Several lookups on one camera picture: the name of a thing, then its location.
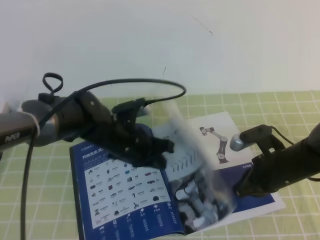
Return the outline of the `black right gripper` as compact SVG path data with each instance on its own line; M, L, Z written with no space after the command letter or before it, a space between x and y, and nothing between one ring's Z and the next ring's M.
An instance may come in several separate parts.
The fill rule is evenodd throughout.
M284 144L280 140L258 144L262 154L252 160L249 168L234 185L239 197L264 197L286 187L293 177L286 159L281 158Z

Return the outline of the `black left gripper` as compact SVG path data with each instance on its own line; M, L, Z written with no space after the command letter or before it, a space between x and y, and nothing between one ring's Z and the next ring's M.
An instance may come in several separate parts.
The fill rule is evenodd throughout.
M165 168L164 153L174 153L169 139L154 137L136 124L132 113L112 113L91 92L77 97L88 125L79 136L134 167Z

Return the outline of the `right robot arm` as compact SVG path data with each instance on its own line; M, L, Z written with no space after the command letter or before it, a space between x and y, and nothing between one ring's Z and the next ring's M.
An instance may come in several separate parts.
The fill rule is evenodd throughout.
M233 188L239 197L262 197L319 174L319 125L306 138L289 147L285 147L273 131L275 127L262 124L232 137L229 147L235 152L252 145L261 150Z

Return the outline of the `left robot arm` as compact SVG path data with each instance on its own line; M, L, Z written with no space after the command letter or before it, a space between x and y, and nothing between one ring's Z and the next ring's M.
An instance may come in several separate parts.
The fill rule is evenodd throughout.
M1 113L0 149L3 151L22 143L43 147L81 138L134 167L166 167L163 154L172 154L175 144L154 137L136 123L139 111L148 104L144 98L121 103L109 110L87 91L63 105L44 126L40 126L49 112L64 100L65 97L41 93L38 99L25 101L20 111Z

